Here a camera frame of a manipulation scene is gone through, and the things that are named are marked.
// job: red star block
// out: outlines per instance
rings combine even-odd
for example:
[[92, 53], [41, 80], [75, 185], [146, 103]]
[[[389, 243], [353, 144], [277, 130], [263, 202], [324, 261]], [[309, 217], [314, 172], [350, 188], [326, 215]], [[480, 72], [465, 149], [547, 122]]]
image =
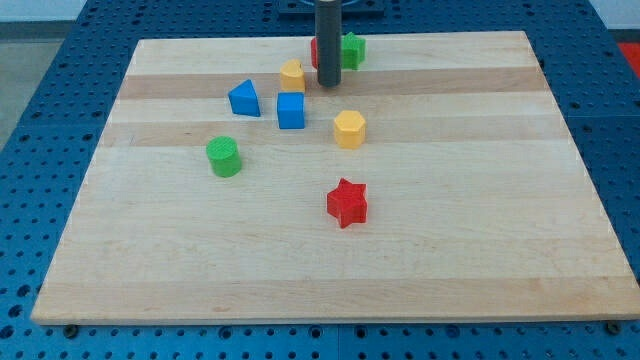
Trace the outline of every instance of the red star block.
[[327, 194], [327, 212], [338, 219], [341, 228], [367, 222], [366, 184], [352, 184], [340, 179], [338, 187]]

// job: red block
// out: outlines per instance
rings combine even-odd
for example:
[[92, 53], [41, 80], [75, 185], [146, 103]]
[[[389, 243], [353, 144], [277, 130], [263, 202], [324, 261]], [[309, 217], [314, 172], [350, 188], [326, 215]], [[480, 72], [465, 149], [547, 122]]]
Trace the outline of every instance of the red block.
[[318, 45], [315, 36], [311, 39], [311, 66], [316, 70], [318, 69]]
[[618, 46], [627, 58], [633, 71], [640, 77], [640, 43], [620, 43]]
[[327, 212], [338, 219], [341, 228], [367, 222], [366, 184], [340, 179], [338, 187], [327, 194]]

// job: gray cylinder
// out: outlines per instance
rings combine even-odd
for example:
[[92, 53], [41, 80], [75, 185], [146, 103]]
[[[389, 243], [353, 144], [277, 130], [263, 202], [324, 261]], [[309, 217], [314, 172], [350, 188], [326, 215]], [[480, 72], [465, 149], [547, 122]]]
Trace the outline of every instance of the gray cylinder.
[[342, 74], [342, 0], [315, 0], [318, 83], [340, 84]]

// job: blue cube block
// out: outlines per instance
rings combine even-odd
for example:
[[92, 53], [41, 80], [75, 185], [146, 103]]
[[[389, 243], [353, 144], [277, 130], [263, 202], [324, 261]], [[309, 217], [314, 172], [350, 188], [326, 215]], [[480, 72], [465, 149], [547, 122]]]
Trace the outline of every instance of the blue cube block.
[[280, 129], [304, 129], [304, 94], [278, 93], [278, 126]]
[[234, 114], [260, 116], [258, 94], [250, 79], [229, 91], [229, 102], [231, 102], [231, 111]]

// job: cylinder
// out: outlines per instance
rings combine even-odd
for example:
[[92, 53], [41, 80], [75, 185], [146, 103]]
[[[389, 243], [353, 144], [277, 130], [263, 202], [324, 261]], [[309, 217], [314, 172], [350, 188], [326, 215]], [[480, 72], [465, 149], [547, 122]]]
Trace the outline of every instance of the cylinder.
[[318, 83], [340, 84], [342, 71], [342, 0], [315, 0]]
[[218, 136], [207, 144], [207, 157], [213, 173], [220, 177], [231, 177], [242, 168], [236, 141], [228, 136]]

